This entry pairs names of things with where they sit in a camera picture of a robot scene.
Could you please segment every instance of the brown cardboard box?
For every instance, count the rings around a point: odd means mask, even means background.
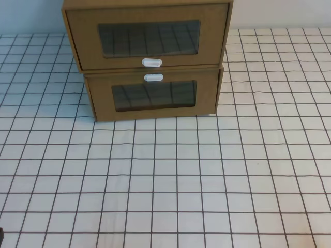
[[[233,0],[65,0],[63,16],[81,73],[221,66]]]
[[[85,86],[97,121],[206,115],[216,112],[223,68],[86,74]]]
[[[64,0],[96,120],[215,113],[232,6],[233,0]]]

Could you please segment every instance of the white grid surface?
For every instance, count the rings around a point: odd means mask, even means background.
[[[331,29],[231,30],[217,115],[94,122],[65,34],[0,36],[2,248],[326,248]]]

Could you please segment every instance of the drawer window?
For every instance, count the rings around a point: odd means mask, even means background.
[[[117,112],[194,107],[197,82],[148,82],[112,86]]]
[[[197,54],[200,21],[99,24],[105,58]]]

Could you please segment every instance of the white drawer handle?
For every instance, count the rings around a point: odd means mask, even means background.
[[[160,67],[162,65],[162,60],[156,58],[144,58],[141,63],[144,67]]]
[[[144,76],[145,81],[147,82],[160,82],[163,80],[162,74],[147,74]]]

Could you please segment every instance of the drawer front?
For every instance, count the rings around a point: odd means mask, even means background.
[[[229,4],[68,10],[80,69],[219,64]]]
[[[98,121],[215,112],[219,70],[85,76]]]

